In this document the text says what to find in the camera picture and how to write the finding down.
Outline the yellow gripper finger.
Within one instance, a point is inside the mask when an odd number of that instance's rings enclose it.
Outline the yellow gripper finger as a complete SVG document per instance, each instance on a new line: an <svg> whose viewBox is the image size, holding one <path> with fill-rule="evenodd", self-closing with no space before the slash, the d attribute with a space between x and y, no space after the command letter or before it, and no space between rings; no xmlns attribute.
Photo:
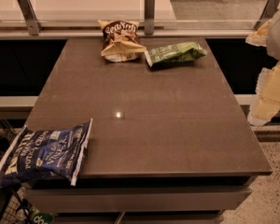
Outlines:
<svg viewBox="0 0 280 224"><path fill-rule="evenodd" d="M247 120L262 126L280 111L280 61L272 69L263 68L259 74L256 95L252 99Z"/></svg>
<svg viewBox="0 0 280 224"><path fill-rule="evenodd" d="M270 24L271 24L271 20L264 22L256 32L249 35L245 39L245 42L252 46L266 47L266 38L267 38Z"/></svg>

